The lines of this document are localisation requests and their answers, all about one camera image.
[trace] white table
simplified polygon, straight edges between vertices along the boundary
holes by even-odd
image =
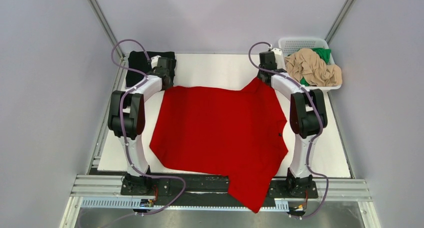
[[[175,86],[217,87],[229,90],[241,90],[257,74],[247,55],[235,54],[176,54],[177,68],[174,78]],[[259,56],[253,55],[255,63],[259,63]],[[151,151],[149,144],[153,130],[158,119],[159,110],[164,92],[156,93],[145,103],[145,129],[142,133],[144,154],[150,170],[157,173],[194,173],[165,168]],[[290,114],[290,102],[279,92],[276,93],[282,110],[287,120]],[[325,106],[327,110],[328,125],[316,143],[312,161],[312,169],[326,174],[332,178],[349,178],[349,166],[342,147],[342,141],[336,126],[334,114],[329,97],[325,93]],[[283,130],[283,139],[288,148],[288,153],[281,163],[277,176],[285,176],[287,168],[293,158],[295,135],[289,122]],[[101,154],[99,171],[126,171],[127,162],[124,150],[119,140],[109,131]]]

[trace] gray wall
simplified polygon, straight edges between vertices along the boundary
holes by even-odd
[[[246,54],[258,41],[324,38],[346,0],[98,1],[118,39],[136,39],[148,50]]]
[[[423,227],[423,0],[357,0],[330,43],[343,140],[384,228]]]
[[[59,226],[117,69],[87,0],[0,0],[0,227]]]

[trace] black cloth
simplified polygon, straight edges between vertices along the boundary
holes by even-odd
[[[174,52],[151,52],[148,51],[147,54],[149,57],[161,56],[175,59]],[[128,67],[148,73],[152,70],[150,64],[147,63],[147,58],[144,52],[132,51],[128,57]],[[139,73],[128,71],[125,77],[126,87],[132,87],[139,83],[143,79],[143,76]]]

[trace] white plastic basket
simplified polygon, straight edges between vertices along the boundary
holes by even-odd
[[[281,48],[284,56],[288,56],[294,52],[297,52],[301,48],[314,48],[314,47],[322,47],[328,49],[329,46],[324,39],[315,38],[315,37],[286,37],[280,38],[278,40],[279,48]],[[328,64],[334,64],[333,56],[330,55],[330,61]],[[308,87],[311,89],[318,88],[322,91],[329,91],[334,89],[339,89],[341,85],[333,86],[333,87]]]

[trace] red cloth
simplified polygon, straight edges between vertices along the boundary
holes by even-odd
[[[165,91],[150,148],[170,169],[228,176],[228,193],[257,213],[287,154],[275,91],[255,78],[240,91]]]

